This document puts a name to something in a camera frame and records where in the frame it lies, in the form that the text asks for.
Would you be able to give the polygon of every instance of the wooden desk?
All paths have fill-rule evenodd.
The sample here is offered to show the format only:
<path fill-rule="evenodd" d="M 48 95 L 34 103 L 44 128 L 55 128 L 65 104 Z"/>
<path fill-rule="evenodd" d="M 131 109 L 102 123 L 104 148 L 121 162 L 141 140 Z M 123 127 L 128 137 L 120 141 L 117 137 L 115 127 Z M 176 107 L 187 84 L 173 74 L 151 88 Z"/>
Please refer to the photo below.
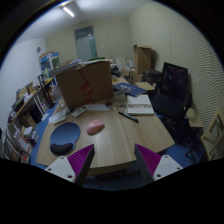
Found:
<path fill-rule="evenodd" d="M 147 91 L 155 90 L 155 87 L 151 86 L 148 82 L 136 82 L 135 85 Z"/>
<path fill-rule="evenodd" d="M 122 82 L 128 83 L 123 77 L 117 78 L 117 81 L 112 79 L 112 84 L 113 85 L 116 85 L 116 84 L 119 84 L 119 83 L 122 83 Z"/>
<path fill-rule="evenodd" d="M 96 103 L 105 103 L 108 100 L 113 103 L 113 98 Z M 54 113 L 63 109 L 58 105 Z M 105 127 L 99 133 L 89 136 L 86 126 L 96 119 L 103 120 Z M 139 123 L 135 123 L 119 115 L 112 107 L 110 111 L 86 111 L 78 118 L 68 114 L 65 122 L 74 122 L 79 125 L 81 135 L 76 142 L 75 150 L 67 156 L 94 144 L 95 156 L 88 175 L 97 175 L 128 167 L 130 162 L 136 159 L 134 156 L 135 143 L 154 152 L 160 152 L 174 145 L 172 137 L 156 115 L 138 116 L 138 119 Z M 49 147 L 50 136 L 60 124 L 47 125 L 37 153 L 37 163 L 48 166 L 58 158 L 50 152 Z"/>

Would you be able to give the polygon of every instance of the pen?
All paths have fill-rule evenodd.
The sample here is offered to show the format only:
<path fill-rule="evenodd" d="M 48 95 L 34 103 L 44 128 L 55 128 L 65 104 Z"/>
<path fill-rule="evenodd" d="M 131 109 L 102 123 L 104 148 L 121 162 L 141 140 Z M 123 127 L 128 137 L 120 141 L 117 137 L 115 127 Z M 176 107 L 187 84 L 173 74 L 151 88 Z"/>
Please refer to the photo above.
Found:
<path fill-rule="evenodd" d="M 132 121 L 138 123 L 138 119 L 137 119 L 137 118 L 132 117 L 132 116 L 130 116 L 130 115 L 128 115 L 128 114 L 125 114 L 125 113 L 123 113 L 123 112 L 121 112 L 121 111 L 119 111 L 118 113 L 119 113 L 120 115 L 123 115 L 124 117 L 127 117 L 127 118 L 131 119 Z"/>

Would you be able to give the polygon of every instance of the notebook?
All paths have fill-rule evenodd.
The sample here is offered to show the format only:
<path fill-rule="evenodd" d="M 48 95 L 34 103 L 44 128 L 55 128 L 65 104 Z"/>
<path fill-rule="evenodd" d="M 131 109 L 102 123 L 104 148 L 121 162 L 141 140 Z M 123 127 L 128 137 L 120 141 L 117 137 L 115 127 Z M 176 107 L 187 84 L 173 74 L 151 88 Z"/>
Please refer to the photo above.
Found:
<path fill-rule="evenodd" d="M 133 96 L 133 97 L 137 97 L 143 93 L 146 93 L 147 90 L 139 88 L 137 86 L 128 84 L 128 83 L 119 83 L 113 86 L 114 89 L 116 90 L 120 90 L 120 91 L 124 91 L 125 93 L 127 93 L 127 95 Z"/>
<path fill-rule="evenodd" d="M 140 95 L 138 97 L 128 96 L 127 113 L 130 115 L 153 115 L 154 110 L 148 95 Z"/>

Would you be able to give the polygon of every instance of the floor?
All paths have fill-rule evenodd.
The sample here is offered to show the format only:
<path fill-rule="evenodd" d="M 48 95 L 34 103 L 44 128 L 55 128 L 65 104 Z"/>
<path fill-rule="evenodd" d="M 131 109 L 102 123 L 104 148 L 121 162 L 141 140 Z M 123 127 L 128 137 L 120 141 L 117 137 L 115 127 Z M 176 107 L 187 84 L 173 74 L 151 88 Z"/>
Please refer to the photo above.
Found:
<path fill-rule="evenodd" d="M 30 164 L 33 166 L 39 167 L 41 169 L 45 169 L 46 167 L 36 163 L 36 156 L 37 156 L 38 148 L 41 142 L 41 138 L 48 124 L 48 118 L 53 114 L 56 106 L 57 104 L 54 106 L 54 108 L 47 110 L 46 113 L 48 113 L 49 116 L 46 118 L 45 121 L 41 121 L 40 123 L 38 123 L 35 128 L 35 130 L 37 131 L 37 134 L 39 135 L 39 139 L 37 144 L 33 148 Z M 189 149 L 192 147 L 195 141 L 197 141 L 197 138 L 194 138 L 190 143 L 188 143 L 187 140 L 189 136 L 186 136 L 185 140 L 180 145 L 178 141 L 180 140 L 180 137 L 181 137 L 181 131 L 177 130 L 174 133 L 169 128 L 169 126 L 166 125 L 166 123 L 164 123 L 164 125 L 169 131 L 169 133 L 171 134 L 171 136 L 173 137 L 175 141 L 175 145 L 165 150 L 163 154 L 171 156 L 183 168 L 194 165 L 191 155 L 189 155 L 188 157 L 185 157 L 185 154 L 189 151 Z M 198 153 L 194 153 L 194 155 L 195 155 L 194 157 L 196 158 L 196 163 L 199 163 L 201 160 L 200 156 L 198 155 Z M 96 189 L 96 190 L 117 191 L 117 190 L 140 188 L 151 182 L 153 182 L 153 179 L 149 180 L 147 183 L 143 181 L 138 163 L 134 161 L 131 164 L 130 168 L 125 170 L 125 172 L 120 171 L 120 172 L 112 173 L 110 175 L 88 176 L 86 178 L 86 182 L 83 187 L 89 188 L 89 189 Z"/>

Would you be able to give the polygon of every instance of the mouse pad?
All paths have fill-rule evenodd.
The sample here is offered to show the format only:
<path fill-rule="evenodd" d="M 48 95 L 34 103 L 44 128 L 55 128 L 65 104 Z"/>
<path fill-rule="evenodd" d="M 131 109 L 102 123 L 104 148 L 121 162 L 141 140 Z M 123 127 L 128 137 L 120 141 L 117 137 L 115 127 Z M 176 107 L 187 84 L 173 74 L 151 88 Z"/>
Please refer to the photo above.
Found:
<path fill-rule="evenodd" d="M 67 122 L 58 126 L 50 137 L 50 151 L 55 155 L 66 155 L 74 150 L 80 136 L 77 124 Z"/>

